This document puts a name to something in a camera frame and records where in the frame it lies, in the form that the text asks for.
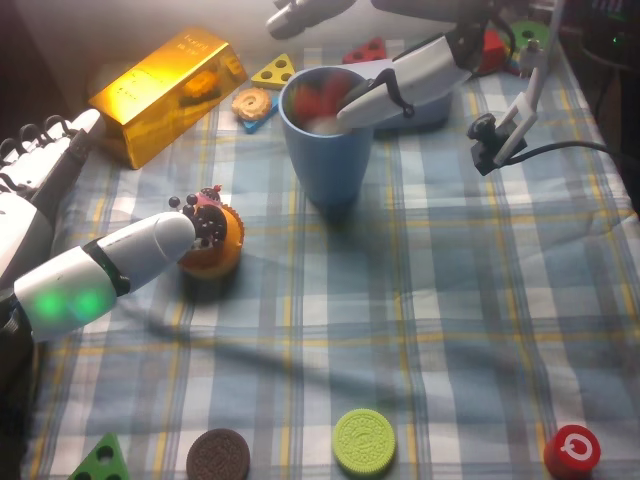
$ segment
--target yellow triangle block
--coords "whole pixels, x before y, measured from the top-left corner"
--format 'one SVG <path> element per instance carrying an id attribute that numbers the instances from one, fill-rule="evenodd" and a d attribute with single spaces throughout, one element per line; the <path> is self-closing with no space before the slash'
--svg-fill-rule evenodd
<path id="1" fill-rule="evenodd" d="M 253 77 L 251 83 L 255 87 L 282 90 L 296 71 L 289 55 L 283 53 Z"/>

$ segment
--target cup rim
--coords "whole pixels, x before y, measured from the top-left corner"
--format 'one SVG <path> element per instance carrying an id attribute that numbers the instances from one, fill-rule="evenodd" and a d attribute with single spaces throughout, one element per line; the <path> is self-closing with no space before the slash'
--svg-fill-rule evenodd
<path id="1" fill-rule="evenodd" d="M 346 70 L 347 72 L 353 73 L 354 75 L 357 75 L 358 77 L 360 77 L 363 80 L 365 80 L 365 78 L 362 75 L 360 75 L 359 73 L 354 72 L 353 70 L 350 70 L 349 68 L 346 68 L 343 65 L 320 65 L 320 66 L 317 66 L 317 67 L 305 68 L 304 70 L 300 70 L 299 72 L 296 72 L 289 79 L 287 84 L 284 86 L 284 88 L 280 92 L 280 101 L 278 102 L 278 111 L 280 112 L 280 117 L 282 117 L 282 119 L 287 123 L 287 125 L 289 125 L 289 127 L 293 128 L 296 132 L 303 133 L 303 134 L 305 134 L 305 135 L 307 135 L 309 137 L 318 138 L 318 139 L 345 137 L 345 136 L 349 135 L 350 133 L 336 133 L 336 134 L 333 134 L 333 135 L 318 135 L 317 133 L 311 133 L 311 132 L 307 132 L 306 130 L 302 130 L 301 128 L 298 128 L 297 126 L 295 126 L 291 120 L 289 120 L 289 118 L 287 117 L 287 114 L 284 111 L 284 96 L 285 96 L 284 94 L 288 90 L 288 88 L 293 84 L 293 81 L 297 77 L 302 76 L 303 74 L 307 74 L 307 73 L 312 72 L 314 70 L 325 70 L 325 69 Z"/>

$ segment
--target lime green cookie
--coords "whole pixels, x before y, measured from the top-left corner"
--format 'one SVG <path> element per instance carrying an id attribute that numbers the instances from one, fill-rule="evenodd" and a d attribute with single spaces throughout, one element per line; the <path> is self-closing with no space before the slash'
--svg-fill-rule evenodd
<path id="1" fill-rule="evenodd" d="M 355 475 L 383 472 L 395 450 L 391 424 L 373 410 L 352 410 L 338 420 L 333 430 L 333 453 L 342 468 Z"/>

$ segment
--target brown cookie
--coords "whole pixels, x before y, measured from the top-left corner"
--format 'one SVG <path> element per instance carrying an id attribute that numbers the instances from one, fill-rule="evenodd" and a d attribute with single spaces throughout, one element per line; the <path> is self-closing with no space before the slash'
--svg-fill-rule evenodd
<path id="1" fill-rule="evenodd" d="M 249 447 L 233 430 L 210 430 L 198 437 L 189 449 L 189 480 L 244 480 L 247 473 Z"/>
<path id="2" fill-rule="evenodd" d="M 243 90 L 233 99 L 231 111 L 243 120 L 260 120 L 271 110 L 271 97 L 262 88 Z"/>

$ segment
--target green triangle block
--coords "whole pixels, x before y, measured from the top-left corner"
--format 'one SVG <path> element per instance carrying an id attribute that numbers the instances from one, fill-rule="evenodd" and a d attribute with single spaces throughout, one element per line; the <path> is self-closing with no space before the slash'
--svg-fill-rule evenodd
<path id="1" fill-rule="evenodd" d="M 69 480 L 130 480 L 118 437 L 113 433 L 102 437 Z"/>

